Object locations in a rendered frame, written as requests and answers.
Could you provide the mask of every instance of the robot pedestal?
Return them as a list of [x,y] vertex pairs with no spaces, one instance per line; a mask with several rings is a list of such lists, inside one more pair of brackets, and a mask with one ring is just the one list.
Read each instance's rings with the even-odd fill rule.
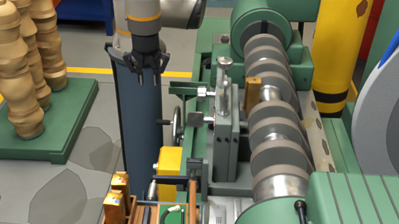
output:
[[51,107],[44,114],[44,132],[21,140],[7,119],[7,104],[0,109],[0,159],[48,160],[65,164],[98,92],[91,78],[68,78],[68,87],[51,94]]

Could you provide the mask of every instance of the concrete floor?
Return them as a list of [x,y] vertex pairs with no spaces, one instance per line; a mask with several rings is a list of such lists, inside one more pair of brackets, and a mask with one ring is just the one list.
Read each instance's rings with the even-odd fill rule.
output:
[[[229,18],[231,11],[232,8],[207,8],[205,16]],[[309,47],[312,45],[314,26],[314,23],[305,25],[304,43]],[[103,23],[59,21],[58,30],[63,40],[63,57],[69,67],[111,68],[104,44],[112,41],[112,37],[105,35]],[[161,30],[160,37],[171,54],[167,71],[192,71],[196,34],[197,30]],[[51,165],[47,161],[0,160],[0,177],[12,180],[8,184],[0,184],[0,224],[94,224],[101,221],[102,200],[108,190],[111,173],[123,170],[114,80],[112,75],[90,73],[68,73],[68,77],[95,78],[99,81],[97,98],[70,160],[66,165]],[[182,107],[182,101],[177,96],[168,94],[171,80],[189,82],[190,78],[161,79],[163,119],[167,120],[172,118],[176,106]],[[171,145],[171,127],[164,127],[163,140],[165,146]],[[58,189],[65,193],[58,194]],[[67,202],[59,201],[65,200],[69,194],[73,195],[71,190],[76,192],[73,197]],[[44,210],[53,212],[53,215],[41,215]]]

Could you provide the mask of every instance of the black lever knob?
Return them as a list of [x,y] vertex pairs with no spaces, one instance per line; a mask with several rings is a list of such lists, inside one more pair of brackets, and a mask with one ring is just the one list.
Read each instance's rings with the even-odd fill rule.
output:
[[170,120],[162,120],[156,119],[156,125],[171,125],[172,122]]
[[294,208],[295,210],[298,211],[299,219],[300,219],[300,224],[307,224],[306,222],[306,202],[302,200],[297,200],[294,203]]

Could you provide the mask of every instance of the green bracket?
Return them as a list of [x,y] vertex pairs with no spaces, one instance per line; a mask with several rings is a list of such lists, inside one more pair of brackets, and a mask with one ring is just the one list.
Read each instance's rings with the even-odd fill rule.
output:
[[178,98],[180,98],[183,101],[183,128],[182,128],[182,131],[184,131],[185,127],[186,127],[186,101],[197,96],[197,88],[199,86],[206,86],[206,89],[209,90],[208,82],[170,81],[169,94],[175,94]]

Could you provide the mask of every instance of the lathe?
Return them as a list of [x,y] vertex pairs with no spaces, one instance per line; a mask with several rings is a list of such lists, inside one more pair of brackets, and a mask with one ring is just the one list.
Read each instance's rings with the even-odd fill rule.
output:
[[[217,223],[237,224],[399,223],[398,43],[393,40],[359,95],[350,142],[342,120],[320,117],[311,88],[314,65],[301,37],[319,5],[240,0],[230,19],[203,19],[192,82],[169,87],[188,107],[176,108],[173,121],[157,121],[173,125],[172,142],[182,145],[179,176],[140,179],[151,183],[148,200],[156,200],[157,184],[176,185],[177,193],[169,192],[176,202],[203,204],[203,223],[214,223],[215,215],[221,215]],[[137,71],[134,50],[120,47],[127,52],[117,53],[120,59],[111,45],[107,49],[117,62],[114,72]],[[143,71],[144,78],[137,73],[140,86],[146,77],[158,83],[155,72]],[[127,165],[127,171],[137,170]]]

